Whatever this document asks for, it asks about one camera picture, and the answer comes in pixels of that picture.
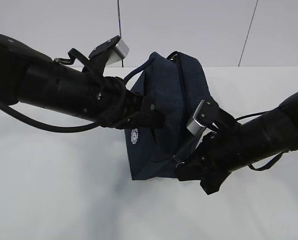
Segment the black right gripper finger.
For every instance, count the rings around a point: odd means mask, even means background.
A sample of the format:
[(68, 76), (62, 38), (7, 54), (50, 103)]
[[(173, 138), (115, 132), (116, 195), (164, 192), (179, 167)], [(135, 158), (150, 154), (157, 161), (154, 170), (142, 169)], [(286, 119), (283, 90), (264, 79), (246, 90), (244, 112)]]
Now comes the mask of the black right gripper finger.
[(199, 181), (205, 175), (207, 169), (201, 161), (188, 161), (180, 164), (175, 169), (176, 178), (183, 181)]

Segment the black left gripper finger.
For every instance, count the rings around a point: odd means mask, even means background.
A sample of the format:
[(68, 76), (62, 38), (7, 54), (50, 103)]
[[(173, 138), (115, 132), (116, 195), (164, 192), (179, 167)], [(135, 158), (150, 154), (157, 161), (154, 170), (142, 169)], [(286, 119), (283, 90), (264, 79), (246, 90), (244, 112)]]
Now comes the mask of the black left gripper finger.
[(158, 111), (151, 114), (137, 112), (134, 116), (129, 116), (125, 122), (121, 124), (121, 129), (151, 128), (159, 129), (164, 126), (164, 115)]

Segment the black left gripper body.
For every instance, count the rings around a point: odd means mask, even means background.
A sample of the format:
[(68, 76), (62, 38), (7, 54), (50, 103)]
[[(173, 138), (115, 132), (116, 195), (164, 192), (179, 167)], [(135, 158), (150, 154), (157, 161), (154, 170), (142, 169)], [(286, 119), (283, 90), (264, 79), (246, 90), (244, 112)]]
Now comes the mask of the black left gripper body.
[(104, 128), (121, 129), (121, 124), (128, 117), (138, 112), (152, 114), (155, 111), (152, 97), (131, 92), (119, 77), (100, 79), (100, 92), (95, 97), (95, 103), (98, 107), (95, 122)]

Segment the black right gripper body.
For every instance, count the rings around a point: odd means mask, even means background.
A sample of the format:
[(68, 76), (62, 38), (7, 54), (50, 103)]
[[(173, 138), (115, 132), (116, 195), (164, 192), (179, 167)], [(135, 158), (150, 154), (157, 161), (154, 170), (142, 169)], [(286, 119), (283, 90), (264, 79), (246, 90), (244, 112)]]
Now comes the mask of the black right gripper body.
[(239, 147), (238, 135), (235, 133), (210, 132), (186, 160), (189, 165), (189, 176), (199, 180), (200, 186), (207, 195), (220, 190), (222, 183), (231, 174), (229, 158), (235, 158)]

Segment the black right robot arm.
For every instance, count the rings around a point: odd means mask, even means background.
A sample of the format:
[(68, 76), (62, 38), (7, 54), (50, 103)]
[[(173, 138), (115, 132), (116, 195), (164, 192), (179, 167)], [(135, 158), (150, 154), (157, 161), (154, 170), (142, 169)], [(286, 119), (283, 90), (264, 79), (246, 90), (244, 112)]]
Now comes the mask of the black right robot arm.
[(265, 171), (298, 150), (298, 92), (244, 124), (222, 109), (217, 114), (216, 126), (174, 171), (181, 182), (199, 181), (207, 195), (218, 192), (236, 170)]

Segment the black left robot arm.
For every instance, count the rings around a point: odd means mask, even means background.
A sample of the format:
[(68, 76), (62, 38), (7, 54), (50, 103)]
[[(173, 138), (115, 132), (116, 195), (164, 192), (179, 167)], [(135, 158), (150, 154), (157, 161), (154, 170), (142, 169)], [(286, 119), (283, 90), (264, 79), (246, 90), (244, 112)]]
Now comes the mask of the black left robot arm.
[[(67, 58), (50, 58), (0, 34), (0, 110), (34, 128), (53, 133), (80, 133), (97, 127), (161, 128), (165, 117), (150, 96), (127, 89), (127, 78), (104, 76), (105, 67), (124, 59), (129, 48), (117, 35), (89, 56), (77, 49)], [(24, 103), (88, 121), (65, 127), (32, 119), (13, 108)]]

